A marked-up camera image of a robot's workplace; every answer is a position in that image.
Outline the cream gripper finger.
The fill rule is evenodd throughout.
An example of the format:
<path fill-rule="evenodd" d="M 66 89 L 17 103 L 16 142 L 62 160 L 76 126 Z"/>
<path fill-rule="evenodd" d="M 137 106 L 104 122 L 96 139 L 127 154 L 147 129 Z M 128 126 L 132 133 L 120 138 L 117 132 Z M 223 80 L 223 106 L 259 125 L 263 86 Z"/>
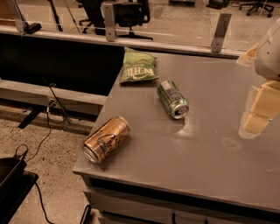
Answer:
<path fill-rule="evenodd" d="M 252 45 L 243 55 L 241 55 L 236 63 L 240 66 L 251 67 L 255 64 L 256 50 L 259 44 Z"/>
<path fill-rule="evenodd" d="M 252 86 L 241 117 L 239 136 L 244 139 L 258 137 L 279 113 L 280 82 L 267 80 L 259 87 Z"/>

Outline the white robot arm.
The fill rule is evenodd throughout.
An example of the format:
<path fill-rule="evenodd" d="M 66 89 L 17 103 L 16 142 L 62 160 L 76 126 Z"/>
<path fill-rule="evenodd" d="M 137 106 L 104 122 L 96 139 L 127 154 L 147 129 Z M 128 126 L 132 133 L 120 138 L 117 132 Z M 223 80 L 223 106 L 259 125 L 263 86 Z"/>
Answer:
<path fill-rule="evenodd" d="M 240 137 L 254 139 L 280 113 L 280 18 L 236 63 L 253 66 L 265 79 L 262 85 L 249 90 L 238 130 Z"/>

